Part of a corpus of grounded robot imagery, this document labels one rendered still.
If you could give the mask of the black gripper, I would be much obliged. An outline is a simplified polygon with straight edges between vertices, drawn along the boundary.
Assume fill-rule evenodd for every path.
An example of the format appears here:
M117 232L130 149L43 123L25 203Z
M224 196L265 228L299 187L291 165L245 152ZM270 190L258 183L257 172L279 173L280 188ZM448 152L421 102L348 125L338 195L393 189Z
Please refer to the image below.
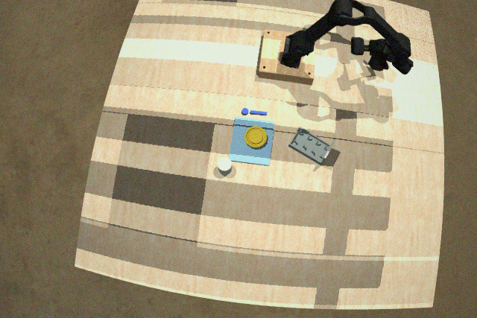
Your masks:
M376 58L381 58L379 56L379 47L382 44L390 43L386 39L374 39L369 41L369 45L364 45L364 40L361 37L352 37L351 38L351 53L354 55L363 55L364 51L369 51L370 56L372 53L376 55ZM365 49L367 48L367 49Z

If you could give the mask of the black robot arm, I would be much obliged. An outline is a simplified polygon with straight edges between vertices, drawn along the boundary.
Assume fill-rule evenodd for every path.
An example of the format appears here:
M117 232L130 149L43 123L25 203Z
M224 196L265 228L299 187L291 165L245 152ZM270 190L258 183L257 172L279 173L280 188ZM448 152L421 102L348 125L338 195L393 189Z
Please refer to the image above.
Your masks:
M361 11L364 15L352 17L353 8ZM368 65L376 70L388 70L388 62L406 75L410 72L414 62L409 59L411 56L410 39L393 29L373 7L368 7L356 0L335 0L328 13L310 26L307 30L299 30L288 35L285 39L285 48L281 59L281 64L298 69L301 57L308 56L315 49L315 41L328 33L337 25L357 26L368 24L372 26L389 44L382 44L379 47L379 56L372 53Z

